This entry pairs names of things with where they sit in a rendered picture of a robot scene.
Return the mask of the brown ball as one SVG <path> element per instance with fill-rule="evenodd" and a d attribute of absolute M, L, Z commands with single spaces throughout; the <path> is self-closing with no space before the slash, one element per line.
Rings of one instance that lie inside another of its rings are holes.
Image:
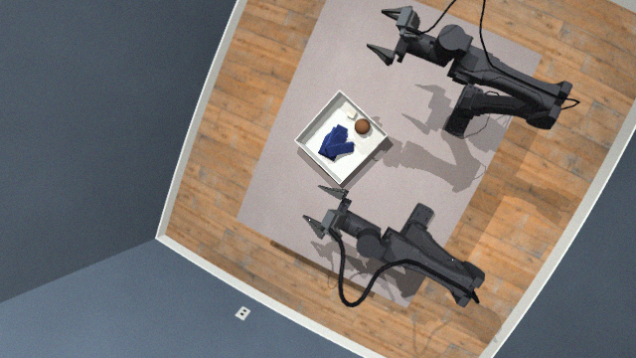
<path fill-rule="evenodd" d="M 357 133 L 363 135 L 370 131 L 371 125 L 365 118 L 360 118 L 355 122 L 354 128 Z"/>

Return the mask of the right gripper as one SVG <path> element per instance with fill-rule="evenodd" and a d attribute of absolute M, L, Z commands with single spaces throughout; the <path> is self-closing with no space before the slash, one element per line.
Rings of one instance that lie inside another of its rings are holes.
<path fill-rule="evenodd" d="M 401 9 L 402 7 L 395 9 L 382 9 L 382 13 L 397 21 L 399 16 L 397 14 L 400 14 Z M 427 34 L 421 34 L 421 36 L 423 36 L 422 40 L 416 38 L 416 36 L 418 35 L 418 27 L 420 24 L 419 19 L 420 18 L 418 17 L 417 13 L 413 12 L 405 29 L 405 33 L 409 34 L 409 39 L 402 40 L 401 37 L 399 37 L 397 46 L 394 51 L 371 44 L 367 44 L 367 47 L 374 53 L 376 53 L 387 66 L 390 66 L 393 63 L 395 54 L 398 55 L 397 62 L 399 63 L 402 62 L 405 53 L 426 60 L 426 57 L 431 49 L 430 47 L 428 47 L 428 45 L 429 43 L 434 44 L 436 38 Z"/>

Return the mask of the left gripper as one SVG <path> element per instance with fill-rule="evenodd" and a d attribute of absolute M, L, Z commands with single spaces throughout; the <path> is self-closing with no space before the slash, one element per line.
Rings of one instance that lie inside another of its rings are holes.
<path fill-rule="evenodd" d="M 350 199 L 346 198 L 346 196 L 347 196 L 349 191 L 347 191 L 346 189 L 328 188 L 328 187 L 321 186 L 321 185 L 319 185 L 318 187 L 320 189 L 322 189 L 323 191 L 329 193 L 330 195 L 334 196 L 335 198 L 337 198 L 339 200 L 342 199 L 342 201 L 341 201 L 341 203 L 340 203 L 340 205 L 339 205 L 337 210 L 339 210 L 344 215 L 337 215 L 335 221 L 333 222 L 333 224 L 332 224 L 332 226 L 331 226 L 331 228 L 330 228 L 328 233 L 331 236 L 333 236 L 335 239 L 333 237 L 331 237 L 331 239 L 334 242 L 337 242 L 338 238 L 342 238 L 343 235 L 341 235 L 339 230 L 341 230 L 341 231 L 347 233 L 348 235 L 356 238 L 356 236 L 358 235 L 358 232 L 356 231 L 357 228 L 362 229 L 366 220 L 348 210 L 349 206 L 352 203 L 352 201 Z M 318 221 L 316 221 L 316 220 L 314 220 L 314 219 L 312 219 L 312 218 L 310 218 L 310 217 L 308 217 L 306 215 L 303 215 L 302 217 L 311 226 L 311 228 L 315 232 L 316 236 L 319 239 L 322 240 L 323 237 L 325 236 L 325 234 L 323 233 L 325 228 L 322 225 L 320 225 L 321 222 L 318 222 Z"/>

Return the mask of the blue patterned necktie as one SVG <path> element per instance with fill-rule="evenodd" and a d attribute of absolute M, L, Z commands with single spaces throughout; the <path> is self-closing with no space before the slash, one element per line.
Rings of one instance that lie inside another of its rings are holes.
<path fill-rule="evenodd" d="M 325 136 L 318 153 L 334 161 L 337 155 L 353 152 L 354 142 L 346 142 L 347 131 L 348 128 L 340 124 L 333 126 L 331 132 Z"/>

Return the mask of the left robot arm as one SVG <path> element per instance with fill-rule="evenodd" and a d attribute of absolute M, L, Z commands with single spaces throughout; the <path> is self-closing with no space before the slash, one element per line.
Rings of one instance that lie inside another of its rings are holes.
<path fill-rule="evenodd" d="M 425 232 L 433 214 L 433 210 L 418 204 L 401 233 L 388 227 L 382 237 L 382 228 L 366 220 L 362 229 L 357 228 L 357 251 L 364 258 L 375 258 L 386 265 L 409 259 L 416 261 L 417 265 L 404 263 L 397 267 L 412 269 L 442 284 L 452 292 L 456 303 L 465 307 L 471 299 L 465 291 L 479 288 L 485 273 L 473 264 L 453 257 Z M 321 222 L 326 228 L 323 233 L 330 237 L 328 232 L 337 215 L 344 214 L 328 209 Z"/>

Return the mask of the white square tray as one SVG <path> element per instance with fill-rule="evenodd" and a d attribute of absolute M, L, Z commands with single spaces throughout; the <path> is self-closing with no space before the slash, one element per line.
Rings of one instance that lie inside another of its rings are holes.
<path fill-rule="evenodd" d="M 349 108 L 357 112 L 354 119 L 346 115 Z M 360 118 L 365 117 L 355 109 L 352 101 L 339 90 L 294 141 L 335 181 L 341 184 L 387 136 L 384 136 L 371 123 L 371 129 L 368 133 L 363 135 L 357 133 L 354 125 Z M 337 155 L 332 161 L 319 154 L 318 151 L 325 136 L 338 123 L 348 128 L 346 142 L 353 141 L 355 150 Z"/>

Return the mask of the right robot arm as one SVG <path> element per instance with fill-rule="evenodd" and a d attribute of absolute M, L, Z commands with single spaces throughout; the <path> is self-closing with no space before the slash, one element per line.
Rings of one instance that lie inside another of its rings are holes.
<path fill-rule="evenodd" d="M 507 66 L 487 52 L 496 68 L 491 67 L 484 50 L 472 46 L 472 41 L 473 37 L 465 34 L 460 26 L 450 24 L 441 29 L 434 45 L 428 45 L 431 49 L 426 61 L 444 68 L 454 59 L 447 76 L 466 86 L 446 130 L 462 136 L 473 115 L 487 113 L 517 116 L 526 119 L 526 123 L 533 127 L 551 129 L 565 102 L 557 96 L 567 98 L 572 84 L 567 81 L 558 84 L 539 81 Z M 475 84 L 509 95 L 486 94 Z"/>

